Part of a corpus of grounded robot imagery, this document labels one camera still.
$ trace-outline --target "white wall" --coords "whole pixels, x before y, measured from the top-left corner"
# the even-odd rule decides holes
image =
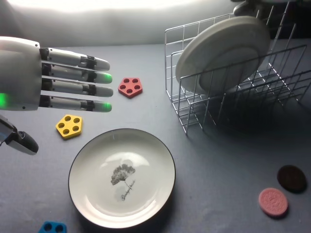
[[[158,9],[60,12],[14,4],[12,8],[24,38],[41,46],[65,47],[163,43],[165,29],[231,13],[235,5],[230,0],[194,0]]]

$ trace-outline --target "yellow pentagon block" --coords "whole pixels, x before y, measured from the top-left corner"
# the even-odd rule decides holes
[[[63,139],[71,139],[82,133],[82,117],[65,115],[56,125]]]

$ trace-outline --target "red pentagon block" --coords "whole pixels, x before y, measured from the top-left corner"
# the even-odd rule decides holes
[[[142,92],[142,85],[139,78],[124,78],[118,90],[122,95],[131,99]]]

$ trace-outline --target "plate in dish rack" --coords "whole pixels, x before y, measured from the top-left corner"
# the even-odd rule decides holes
[[[176,65],[176,78],[254,59],[182,79],[182,86],[191,92],[206,95],[222,94],[243,82],[257,70],[268,52],[269,31],[259,19],[241,16],[225,19],[210,26],[194,38],[182,52]]]
[[[173,157],[158,138],[118,129],[95,137],[80,150],[70,169],[69,193],[89,221],[127,228],[164,206],[175,177]]]

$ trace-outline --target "robot finger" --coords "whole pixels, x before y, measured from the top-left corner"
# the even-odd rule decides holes
[[[71,94],[111,97],[113,89],[105,86],[42,78],[41,90]]]
[[[71,51],[53,48],[40,48],[40,55],[43,61],[50,61],[53,63],[77,66],[98,71],[107,71],[110,69],[109,62],[103,59]]]
[[[110,112],[112,105],[108,102],[63,98],[41,95],[39,107],[60,108],[92,112]]]
[[[42,64],[42,75],[90,83],[112,82],[112,76],[107,73],[51,64]]]

